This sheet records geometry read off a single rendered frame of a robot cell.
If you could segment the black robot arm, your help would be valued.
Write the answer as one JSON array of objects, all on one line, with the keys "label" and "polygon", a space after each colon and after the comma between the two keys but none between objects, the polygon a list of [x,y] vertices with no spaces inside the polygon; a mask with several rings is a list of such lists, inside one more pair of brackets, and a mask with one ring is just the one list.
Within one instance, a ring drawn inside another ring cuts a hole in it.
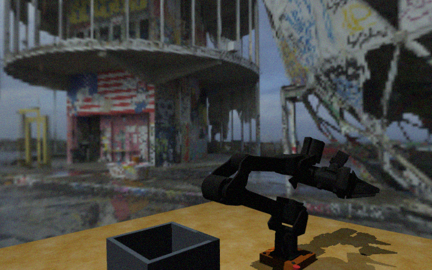
[{"label": "black robot arm", "polygon": [[[323,141],[304,137],[300,154],[282,154],[275,157],[234,154],[204,179],[201,186],[202,196],[216,203],[242,205],[270,214],[268,229],[276,231],[274,251],[270,252],[270,255],[292,261],[303,254],[298,251],[298,236],[305,234],[308,220],[304,203],[280,196],[277,200],[269,199],[245,187],[251,171],[292,176],[288,181],[294,189],[298,183],[314,187],[318,167],[313,165],[320,164],[324,147]],[[233,178],[229,178],[236,172]]]}]

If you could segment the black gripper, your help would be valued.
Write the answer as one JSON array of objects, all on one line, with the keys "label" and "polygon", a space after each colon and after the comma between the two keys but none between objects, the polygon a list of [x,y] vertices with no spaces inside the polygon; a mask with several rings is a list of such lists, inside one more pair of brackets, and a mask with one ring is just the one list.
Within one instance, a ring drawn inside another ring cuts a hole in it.
[{"label": "black gripper", "polygon": [[326,170],[325,167],[317,169],[314,179],[314,187],[331,191],[337,195],[338,198],[346,199],[356,197],[371,197],[379,193],[380,189],[373,186],[361,179],[359,179],[354,170],[350,173],[350,167],[342,166],[335,173]]}]

